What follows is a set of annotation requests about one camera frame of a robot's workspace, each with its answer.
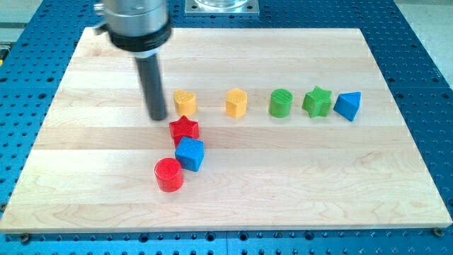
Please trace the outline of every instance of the wooden tabletop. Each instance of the wooden tabletop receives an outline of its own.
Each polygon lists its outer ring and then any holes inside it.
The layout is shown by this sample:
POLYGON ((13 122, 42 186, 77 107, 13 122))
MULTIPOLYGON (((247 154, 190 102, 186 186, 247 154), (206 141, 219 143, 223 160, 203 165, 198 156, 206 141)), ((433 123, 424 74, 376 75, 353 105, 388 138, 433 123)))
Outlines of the wooden tabletop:
POLYGON ((446 227, 452 220, 358 29, 176 28, 159 51, 169 117, 151 121, 134 60, 86 29, 18 180, 0 230, 145 232, 446 227), (361 91, 354 122, 308 118, 315 85, 361 91), (226 92, 248 112, 225 114, 226 92), (268 114, 274 89, 294 96, 268 114), (174 157, 172 94, 197 95, 205 159, 159 190, 174 157))

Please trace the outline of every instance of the blue block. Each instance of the blue block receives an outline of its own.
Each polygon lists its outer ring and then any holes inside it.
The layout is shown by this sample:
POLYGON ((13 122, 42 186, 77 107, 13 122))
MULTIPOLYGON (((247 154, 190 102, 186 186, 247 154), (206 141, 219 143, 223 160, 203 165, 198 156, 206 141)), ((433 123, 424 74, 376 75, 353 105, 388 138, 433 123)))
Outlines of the blue block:
POLYGON ((342 93, 338 96, 333 110, 349 121, 353 121, 360 108, 361 92, 342 93))
POLYGON ((184 169, 198 171, 205 157, 205 146, 202 141, 183 137, 175 151, 175 158, 184 169))

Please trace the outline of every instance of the red star block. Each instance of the red star block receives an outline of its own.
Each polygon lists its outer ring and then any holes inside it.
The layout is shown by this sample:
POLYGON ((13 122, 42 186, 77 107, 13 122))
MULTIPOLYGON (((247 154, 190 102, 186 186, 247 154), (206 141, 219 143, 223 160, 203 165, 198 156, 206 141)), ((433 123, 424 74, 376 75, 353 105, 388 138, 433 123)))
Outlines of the red star block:
POLYGON ((179 142, 183 137, 189 137, 192 139, 200 137, 198 122, 191 121, 184 115, 179 120, 170 122, 169 127, 171 138, 175 141, 175 148, 179 145, 179 142))

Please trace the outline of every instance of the yellow block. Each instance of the yellow block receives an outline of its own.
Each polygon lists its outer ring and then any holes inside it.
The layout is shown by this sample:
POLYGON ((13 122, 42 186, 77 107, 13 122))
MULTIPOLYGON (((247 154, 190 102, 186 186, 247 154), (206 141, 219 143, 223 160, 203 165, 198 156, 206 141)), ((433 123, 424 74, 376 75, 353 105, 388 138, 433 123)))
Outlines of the yellow block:
POLYGON ((195 93, 176 89, 173 93, 175 109, 179 116, 190 116, 197 111, 197 99, 195 93))
POLYGON ((226 93, 226 114, 239 118, 247 112, 247 92, 232 89, 226 93))

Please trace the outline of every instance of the blue triangular prism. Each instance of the blue triangular prism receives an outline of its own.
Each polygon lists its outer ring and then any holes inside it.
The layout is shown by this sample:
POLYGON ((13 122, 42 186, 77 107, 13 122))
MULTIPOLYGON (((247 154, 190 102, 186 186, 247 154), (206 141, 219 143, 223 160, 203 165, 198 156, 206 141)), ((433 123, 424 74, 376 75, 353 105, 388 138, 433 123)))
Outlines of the blue triangular prism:
POLYGON ((348 103, 352 104, 354 107, 360 107, 360 99, 362 98, 362 92, 351 92, 351 93, 343 93, 338 95, 339 98, 347 101, 348 103))

